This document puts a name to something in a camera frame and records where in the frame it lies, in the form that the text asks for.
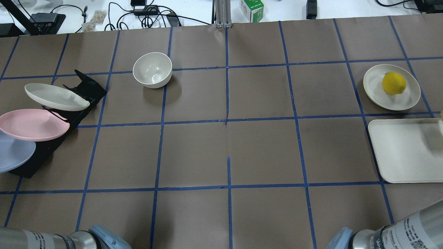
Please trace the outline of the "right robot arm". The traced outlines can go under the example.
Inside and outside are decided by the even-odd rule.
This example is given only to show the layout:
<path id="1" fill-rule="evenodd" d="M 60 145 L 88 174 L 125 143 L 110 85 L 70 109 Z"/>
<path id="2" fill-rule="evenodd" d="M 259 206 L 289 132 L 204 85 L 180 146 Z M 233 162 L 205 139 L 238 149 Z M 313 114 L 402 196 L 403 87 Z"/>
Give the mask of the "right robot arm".
<path id="1" fill-rule="evenodd" d="M 443 247 L 443 202 L 378 230 L 341 229 L 328 249 L 441 249 Z"/>

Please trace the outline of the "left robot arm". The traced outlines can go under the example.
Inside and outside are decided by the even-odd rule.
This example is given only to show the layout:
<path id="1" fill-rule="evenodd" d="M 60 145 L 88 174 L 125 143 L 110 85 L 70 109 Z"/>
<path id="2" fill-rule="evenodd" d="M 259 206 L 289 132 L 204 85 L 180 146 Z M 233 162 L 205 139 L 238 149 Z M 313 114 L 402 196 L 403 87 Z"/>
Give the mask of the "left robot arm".
<path id="1" fill-rule="evenodd" d="M 2 249 L 131 249 L 125 240 L 98 224 L 68 236 L 1 227 L 0 247 Z"/>

